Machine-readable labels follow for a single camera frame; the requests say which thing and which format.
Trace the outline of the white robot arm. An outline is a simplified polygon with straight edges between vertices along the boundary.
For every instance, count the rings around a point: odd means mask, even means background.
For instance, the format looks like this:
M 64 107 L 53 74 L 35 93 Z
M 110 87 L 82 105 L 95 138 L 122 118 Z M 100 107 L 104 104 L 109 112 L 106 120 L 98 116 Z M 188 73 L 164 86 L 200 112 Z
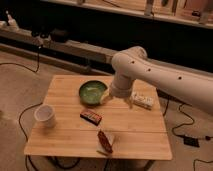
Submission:
M 140 46 L 118 51 L 111 60 L 115 75 L 109 86 L 109 96 L 126 99 L 136 80 L 158 89 L 213 115 L 213 78 L 154 64 Z

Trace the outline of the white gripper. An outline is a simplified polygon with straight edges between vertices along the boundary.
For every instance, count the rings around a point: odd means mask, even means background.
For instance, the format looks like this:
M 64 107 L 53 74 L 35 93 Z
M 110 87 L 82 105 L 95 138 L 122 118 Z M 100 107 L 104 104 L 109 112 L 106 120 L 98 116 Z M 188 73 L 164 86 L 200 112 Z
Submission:
M 132 109 L 132 99 L 129 96 L 132 93 L 133 83 L 134 80 L 132 78 L 116 72 L 113 77 L 112 83 L 110 84 L 109 91 L 106 90 L 102 94 L 100 103 L 106 104 L 109 100 L 112 99 L 112 96 L 117 98 L 126 98 L 125 102 L 128 104 L 129 108 Z

